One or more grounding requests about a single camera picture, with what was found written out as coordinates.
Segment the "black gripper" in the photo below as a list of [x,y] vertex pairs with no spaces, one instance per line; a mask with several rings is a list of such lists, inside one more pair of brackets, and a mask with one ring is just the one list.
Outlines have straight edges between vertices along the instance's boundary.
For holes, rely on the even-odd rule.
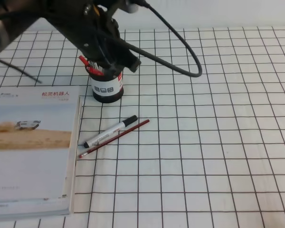
[[113,18],[118,9],[133,13],[137,7],[128,0],[88,0],[68,40],[103,68],[122,71],[126,67],[135,72],[140,60],[128,47],[119,45],[123,40]]

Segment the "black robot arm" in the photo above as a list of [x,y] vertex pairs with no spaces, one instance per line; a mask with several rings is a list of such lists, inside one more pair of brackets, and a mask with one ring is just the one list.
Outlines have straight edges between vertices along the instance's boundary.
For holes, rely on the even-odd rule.
[[44,18],[88,60],[135,72],[141,62],[121,45],[113,18],[118,9],[133,13],[136,6],[126,0],[0,0],[0,52]]

